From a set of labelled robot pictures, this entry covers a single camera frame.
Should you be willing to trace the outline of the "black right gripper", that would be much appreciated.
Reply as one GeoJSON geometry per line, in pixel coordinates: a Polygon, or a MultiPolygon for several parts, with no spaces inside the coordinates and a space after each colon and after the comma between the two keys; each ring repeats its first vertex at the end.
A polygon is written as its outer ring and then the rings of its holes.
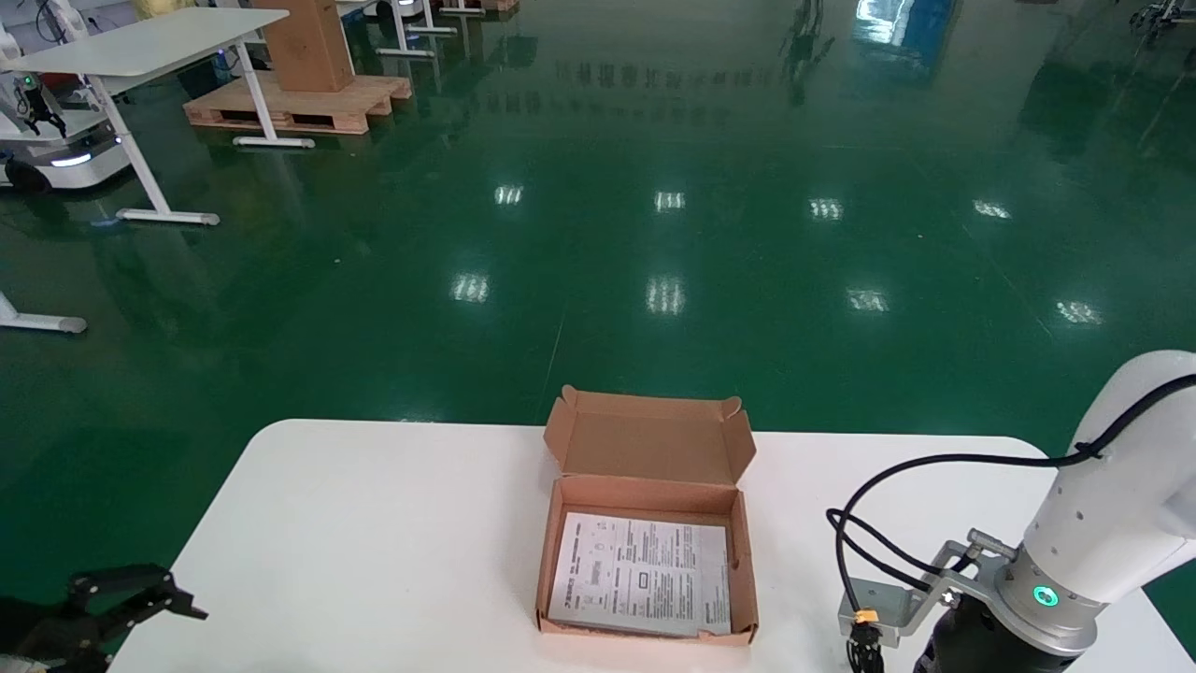
{"type": "MultiPolygon", "coordinates": [[[[1039,619],[1074,626],[1078,613],[1058,593],[1012,593],[1001,596],[1007,612],[1023,622],[1039,619]]],[[[1064,672],[1076,655],[1043,651],[1008,629],[994,610],[972,596],[963,596],[933,629],[915,672],[1064,672]]]]}

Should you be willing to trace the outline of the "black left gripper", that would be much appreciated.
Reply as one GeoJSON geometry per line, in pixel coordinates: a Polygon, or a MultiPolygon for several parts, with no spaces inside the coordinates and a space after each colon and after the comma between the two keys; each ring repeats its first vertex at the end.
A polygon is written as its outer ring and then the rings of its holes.
{"type": "Polygon", "coordinates": [[[67,583],[65,604],[39,605],[22,599],[1,600],[1,669],[47,672],[161,614],[195,620],[209,617],[195,596],[175,583],[158,564],[117,565],[78,573],[67,583]],[[93,613],[97,596],[118,594],[123,601],[93,613]]]}

